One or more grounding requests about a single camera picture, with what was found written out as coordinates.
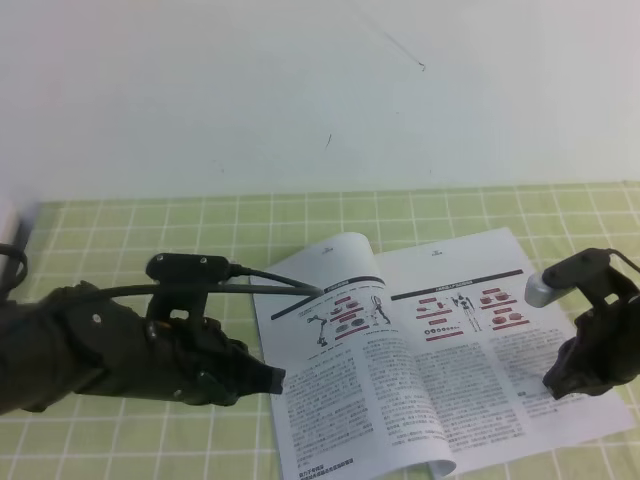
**white wall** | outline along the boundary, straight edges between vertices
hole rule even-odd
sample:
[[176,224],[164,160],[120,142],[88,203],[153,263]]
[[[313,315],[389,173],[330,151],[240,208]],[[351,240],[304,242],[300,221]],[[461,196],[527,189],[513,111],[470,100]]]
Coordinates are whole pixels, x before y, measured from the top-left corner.
[[46,198],[638,179],[639,159],[637,0],[0,2],[0,183]]

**skeleton illustration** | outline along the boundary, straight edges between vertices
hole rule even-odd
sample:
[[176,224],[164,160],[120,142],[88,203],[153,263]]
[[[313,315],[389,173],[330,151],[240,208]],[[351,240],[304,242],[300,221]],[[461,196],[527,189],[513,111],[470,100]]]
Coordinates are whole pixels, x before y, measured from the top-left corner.
[[384,318],[387,321],[387,325],[391,324],[391,320],[389,320],[389,317],[387,317],[387,315],[382,311],[382,300],[380,300],[380,297],[373,295],[371,297],[371,302],[373,303],[374,306],[374,310],[373,310],[373,318],[374,318],[374,325],[378,325],[378,318],[376,317],[376,313],[379,313],[380,316],[382,318]]
[[324,326],[327,324],[327,319],[320,318],[319,316],[314,315],[311,318],[307,318],[307,323],[315,322],[316,320],[320,322],[320,336],[318,337],[318,345],[326,347],[328,343],[324,338]]
[[458,296],[451,297],[451,300],[456,307],[462,308],[464,310],[464,314],[467,316],[469,323],[473,327],[473,331],[481,332],[482,329],[480,328],[480,324],[478,323],[478,320],[474,315],[476,308],[473,306],[473,303],[471,302],[469,297],[463,297],[462,294],[458,292]]

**book page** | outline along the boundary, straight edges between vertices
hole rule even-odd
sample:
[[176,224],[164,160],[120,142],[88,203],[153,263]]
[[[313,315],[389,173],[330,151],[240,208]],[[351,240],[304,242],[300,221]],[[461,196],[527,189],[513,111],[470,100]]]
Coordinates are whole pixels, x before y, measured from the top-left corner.
[[617,393],[554,400],[542,377],[575,336],[524,301],[534,269],[508,229],[377,256],[463,473],[633,428]]
[[[363,235],[337,235],[268,270],[320,298],[255,295],[264,359],[284,368],[271,405],[283,478],[372,478],[452,454]],[[252,283],[272,282],[252,278]]]

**table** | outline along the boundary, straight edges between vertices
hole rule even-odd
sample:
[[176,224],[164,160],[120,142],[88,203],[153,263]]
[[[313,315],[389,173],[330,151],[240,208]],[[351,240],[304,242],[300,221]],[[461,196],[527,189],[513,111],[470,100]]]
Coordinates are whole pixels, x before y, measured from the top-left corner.
[[[39,299],[81,279],[148,283],[145,264],[160,251],[266,267],[343,231],[365,234],[380,252],[506,226],[539,268],[588,246],[615,246],[640,261],[639,218],[640,182],[50,203],[16,297]],[[143,313],[147,300],[121,301]],[[576,294],[562,306],[577,314],[586,303]],[[207,310],[260,355],[248,297],[212,295]],[[638,417],[640,382],[618,391]],[[43,414],[0,418],[0,478],[12,480],[277,479],[278,463],[265,395],[233,408],[70,396]],[[429,475],[419,467],[389,478]],[[637,479],[640,429],[460,478]]]

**cable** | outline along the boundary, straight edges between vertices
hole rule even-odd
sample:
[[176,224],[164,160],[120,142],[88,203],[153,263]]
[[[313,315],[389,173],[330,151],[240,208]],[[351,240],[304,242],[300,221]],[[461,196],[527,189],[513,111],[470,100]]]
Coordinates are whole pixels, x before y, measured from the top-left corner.
[[27,273],[29,272],[29,266],[25,253],[12,245],[0,243],[0,255],[12,260],[17,260],[22,265],[22,268],[18,270],[12,279],[7,280],[4,284],[0,284],[0,298],[2,298],[24,282],[24,279],[27,278]]
[[629,260],[627,258],[626,255],[624,255],[622,252],[619,252],[618,250],[616,250],[615,248],[608,248],[607,252],[609,254],[613,254],[613,255],[617,255],[618,257],[620,257],[627,265],[629,265],[631,268],[633,268],[636,272],[640,273],[640,267],[638,267],[635,263],[633,263],[631,260]]
[[87,292],[60,299],[55,308],[69,308],[79,303],[97,302],[116,297],[132,297],[137,295],[162,295],[167,293],[251,293],[255,295],[296,295],[319,297],[324,294],[316,287],[271,287],[263,285],[220,285],[217,283],[165,283],[159,285],[129,285]]
[[309,285],[308,283],[302,283],[297,280],[293,280],[291,278],[282,277],[280,275],[276,275],[275,273],[268,273],[260,270],[254,270],[253,268],[246,268],[241,265],[233,265],[233,273],[231,276],[237,277],[240,275],[246,275],[248,277],[254,276],[254,277],[266,278],[267,280],[273,280],[278,283],[284,283],[285,285],[291,285],[293,287],[298,287],[298,288],[316,288],[313,285]]

